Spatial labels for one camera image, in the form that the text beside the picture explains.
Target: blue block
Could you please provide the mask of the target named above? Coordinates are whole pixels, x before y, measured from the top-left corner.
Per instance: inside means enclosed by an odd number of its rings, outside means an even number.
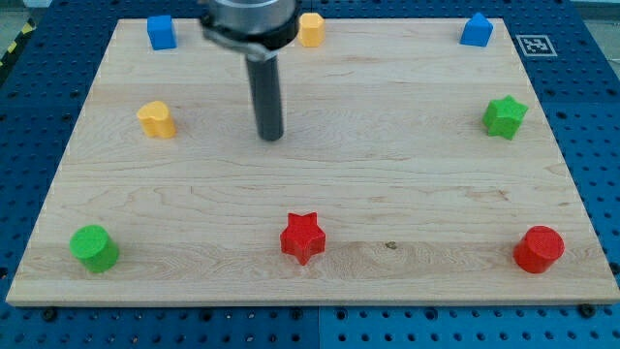
[[[153,49],[176,48],[171,16],[150,16],[146,21],[146,31]]]
[[[476,13],[465,24],[461,35],[461,45],[486,47],[493,32],[493,24],[481,13]]]

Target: metal cylinder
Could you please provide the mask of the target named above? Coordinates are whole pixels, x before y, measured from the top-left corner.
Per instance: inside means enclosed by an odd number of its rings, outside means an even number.
[[[260,35],[295,15],[296,0],[210,0],[213,24],[238,33]]]
[[[259,136],[266,141],[279,140],[284,134],[278,57],[257,62],[246,57],[248,79],[254,104],[254,115]]]

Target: wooden board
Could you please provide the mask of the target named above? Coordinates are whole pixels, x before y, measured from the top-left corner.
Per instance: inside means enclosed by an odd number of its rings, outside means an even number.
[[[487,48],[464,19],[329,20],[280,54],[287,131],[259,140],[239,54],[190,19],[178,48],[121,20],[8,295],[13,305],[555,304],[620,299],[502,20]],[[512,142],[481,117],[530,107]],[[172,140],[135,113],[166,101]],[[280,253],[287,213],[319,213],[326,253]],[[102,224],[118,264],[91,274],[73,232]],[[544,274],[512,260],[528,228],[567,250]],[[396,248],[386,247],[394,241]]]

